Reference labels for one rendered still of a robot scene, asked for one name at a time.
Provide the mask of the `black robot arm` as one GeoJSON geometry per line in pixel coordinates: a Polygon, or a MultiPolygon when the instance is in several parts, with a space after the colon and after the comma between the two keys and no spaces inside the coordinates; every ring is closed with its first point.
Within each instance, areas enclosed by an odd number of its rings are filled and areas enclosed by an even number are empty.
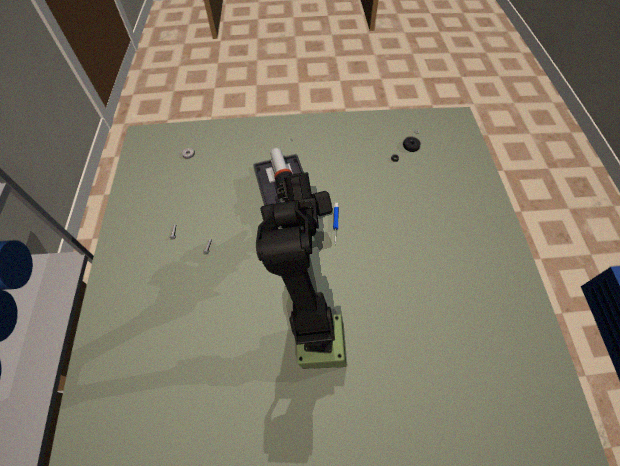
{"type": "Polygon", "coordinates": [[[335,341],[331,308],[322,292],[314,292],[307,271],[312,236],[319,228],[316,200],[308,173],[284,178],[276,192],[285,202],[271,205],[270,214],[258,226],[257,256],[268,272],[282,277],[294,303],[289,320],[296,345],[305,344],[309,352],[331,353],[335,341]]]}

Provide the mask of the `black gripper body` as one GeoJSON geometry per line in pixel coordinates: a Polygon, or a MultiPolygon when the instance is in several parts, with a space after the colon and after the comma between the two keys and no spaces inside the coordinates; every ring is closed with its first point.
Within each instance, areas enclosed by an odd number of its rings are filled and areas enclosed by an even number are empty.
{"type": "MultiPolygon", "coordinates": [[[[330,195],[327,191],[322,191],[314,194],[314,198],[316,200],[316,206],[318,210],[318,216],[323,216],[332,213],[332,204],[330,200],[330,195]]],[[[262,206],[261,213],[263,220],[270,214],[270,207],[274,204],[269,204],[262,206]]]]}

